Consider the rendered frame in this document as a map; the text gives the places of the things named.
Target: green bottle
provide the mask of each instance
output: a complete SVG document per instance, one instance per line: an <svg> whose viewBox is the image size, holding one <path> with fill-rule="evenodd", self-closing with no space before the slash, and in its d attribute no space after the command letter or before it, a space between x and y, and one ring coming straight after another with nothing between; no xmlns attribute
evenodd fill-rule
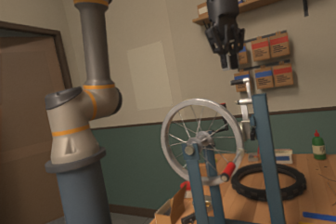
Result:
<svg viewBox="0 0 336 224"><path fill-rule="evenodd" d="M313 154L315 159L325 160L326 156L326 146L324 145L324 140L315 132L315 137L313 138Z"/></svg>

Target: silver rim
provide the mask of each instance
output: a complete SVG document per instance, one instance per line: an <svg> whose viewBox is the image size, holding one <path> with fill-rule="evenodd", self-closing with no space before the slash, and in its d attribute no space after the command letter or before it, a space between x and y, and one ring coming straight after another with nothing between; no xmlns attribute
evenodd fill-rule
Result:
<svg viewBox="0 0 336 224"><path fill-rule="evenodd" d="M189 180L189 175L187 170L176 160L173 151L171 149L172 145L169 144L169 137L173 137L169 134L170 125L174 119L174 116L179 113L182 109L188 107L188 106L201 106L201 107L207 107L211 110L214 110L216 114L221 115L226 121L227 124L231 127L234 138L236 140L236 169L234 173L238 170L242 154L241 150L243 150L243 143L242 143L242 134L239 128L239 124L235 117L232 116L232 114L225 109L222 105L219 105L215 102L212 102L207 99L188 99L185 100L178 105L174 106L165 117L163 123L162 123L162 131L161 131L161 144L162 144L162 150L165 158L167 159L169 165L172 167L172 169L184 180ZM182 126L186 129L187 135L190 137L190 131L185 123L184 120L179 113L182 121ZM203 185L213 186L213 185L219 185L223 182L223 180L220 178L220 176L217 177L211 177L211 178L201 178Z"/></svg>

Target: shelf bracket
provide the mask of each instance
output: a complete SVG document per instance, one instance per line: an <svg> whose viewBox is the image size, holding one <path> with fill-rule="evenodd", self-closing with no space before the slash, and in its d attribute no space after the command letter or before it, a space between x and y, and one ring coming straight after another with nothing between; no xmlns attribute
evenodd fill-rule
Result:
<svg viewBox="0 0 336 224"><path fill-rule="evenodd" d="M308 1L307 0L303 0L304 1L304 16L308 17L309 16L309 12L308 12Z"/></svg>

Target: beige wall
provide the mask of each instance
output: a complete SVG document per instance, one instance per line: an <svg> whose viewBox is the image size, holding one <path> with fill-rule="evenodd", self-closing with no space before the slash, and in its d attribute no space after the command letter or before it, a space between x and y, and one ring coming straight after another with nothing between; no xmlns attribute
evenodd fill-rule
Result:
<svg viewBox="0 0 336 224"><path fill-rule="evenodd" d="M0 20L59 30L74 86L81 83L62 0L0 0Z"/></svg>
<svg viewBox="0 0 336 224"><path fill-rule="evenodd" d="M335 0L308 0L309 17L304 17L303 0L285 0L241 14L239 26L246 39L287 30L295 86L267 90L269 109L287 111L335 106L336 88L333 40L336 30ZM204 34L204 27L191 22L197 5L205 0L113 0L107 13L112 79L123 92L122 110L92 123L93 127L160 122L170 108L139 111L127 62L127 51L162 41L173 103L204 98L226 102L240 114L234 100L244 97L229 85L233 71L223 72ZM81 81L85 79L79 14L71 0L63 0Z"/></svg>

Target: wooden tabletop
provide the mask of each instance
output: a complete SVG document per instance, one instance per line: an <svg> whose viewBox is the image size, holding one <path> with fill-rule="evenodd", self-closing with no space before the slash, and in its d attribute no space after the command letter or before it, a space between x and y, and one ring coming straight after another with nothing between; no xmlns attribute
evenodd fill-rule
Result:
<svg viewBox="0 0 336 224"><path fill-rule="evenodd" d="M233 157L226 154L228 160ZM216 156L218 171L222 171L226 163L224 160ZM240 167L256 163L248 162L248 155L245 154ZM329 221L316 220L312 218L303 217L303 212L312 212L323 215L336 216L336 155L328 155L327 160L318 161L314 159L313 154L294 154L293 165L305 176L307 182L307 190L303 195L296 197L293 200L284 201L284 211L287 224L297 224L299 221L316 224L330 224ZM200 168L201 173L204 174L204 167ZM294 183L294 179L279 174L280 187L284 188ZM264 175L262 173L251 174L241 181L242 184L257 189L264 189ZM269 209L267 202L258 202L247 199L236 193L232 189L231 183L223 183L220 185L221 194L223 198L223 207L226 218L242 220L253 223L271 223ZM204 186L204 194L210 195L209 187ZM188 216L194 212L191 201L185 200L186 212L182 217Z"/></svg>

